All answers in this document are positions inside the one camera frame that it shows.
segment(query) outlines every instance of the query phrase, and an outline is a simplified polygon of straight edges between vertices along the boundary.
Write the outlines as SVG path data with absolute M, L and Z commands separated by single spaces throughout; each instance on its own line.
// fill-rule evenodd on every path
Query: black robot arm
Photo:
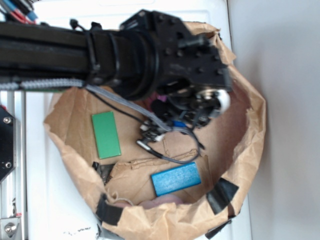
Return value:
M 157 92 L 165 100 L 154 101 L 153 112 L 169 128 L 178 122 L 189 132 L 228 108 L 231 80 L 218 49 L 179 18 L 141 10 L 119 31 L 95 22 L 90 30 L 76 20 L 70 25 L 0 22 L 0 91 L 25 90 L 26 83 L 43 79 L 61 88 L 61 79 L 78 79 L 78 87 L 109 86 L 129 101 Z M 151 120 L 142 130 L 138 143 L 145 149 L 169 131 L 153 125 L 159 124 Z

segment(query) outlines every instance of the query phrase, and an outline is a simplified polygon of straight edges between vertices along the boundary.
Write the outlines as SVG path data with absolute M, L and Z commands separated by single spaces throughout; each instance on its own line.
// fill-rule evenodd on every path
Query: brown paper bag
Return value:
M 176 164 L 154 159 L 137 146 L 140 124 L 118 112 L 114 112 L 114 117 L 122 154 L 100 160 L 91 115 L 112 109 L 87 91 L 71 88 L 55 95 L 52 111 L 44 121 L 86 203 L 103 221 L 105 229 L 126 240 L 193 240 L 207 233 L 240 212 L 259 167 L 266 131 L 265 100 L 232 65 L 235 55 L 219 38 L 218 29 L 204 23 L 185 24 L 193 34 L 206 33 L 212 39 L 233 79 L 230 108 L 195 131 L 206 147 L 195 161 L 202 182 L 174 193 L 185 204 L 166 203 L 148 210 L 141 206 L 111 206 L 118 197 L 130 199 L 135 205 L 155 198 L 150 174 Z M 143 118 L 125 106 L 114 105 Z M 195 154 L 192 139 L 176 132 L 167 133 L 152 147 L 178 159 Z M 105 186 L 92 168 L 93 162 L 116 163 Z

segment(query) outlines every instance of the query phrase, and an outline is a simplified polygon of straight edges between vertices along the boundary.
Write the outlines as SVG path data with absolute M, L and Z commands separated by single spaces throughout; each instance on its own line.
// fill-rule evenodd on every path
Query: blue block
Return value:
M 157 196 L 201 183 L 197 165 L 194 162 L 152 174 L 151 178 Z

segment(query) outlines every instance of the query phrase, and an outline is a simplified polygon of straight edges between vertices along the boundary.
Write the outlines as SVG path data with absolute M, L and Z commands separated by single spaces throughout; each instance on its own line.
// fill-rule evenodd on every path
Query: green rectangular block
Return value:
M 112 111 L 92 115 L 96 147 L 100 159 L 121 155 L 117 127 Z

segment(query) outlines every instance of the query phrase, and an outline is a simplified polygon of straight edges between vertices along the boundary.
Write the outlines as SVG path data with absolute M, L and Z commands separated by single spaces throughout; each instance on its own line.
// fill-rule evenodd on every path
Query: metal bracket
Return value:
M 0 183 L 15 169 L 15 118 L 0 106 Z
M 0 219 L 0 237 L 1 240 L 22 239 L 20 217 Z

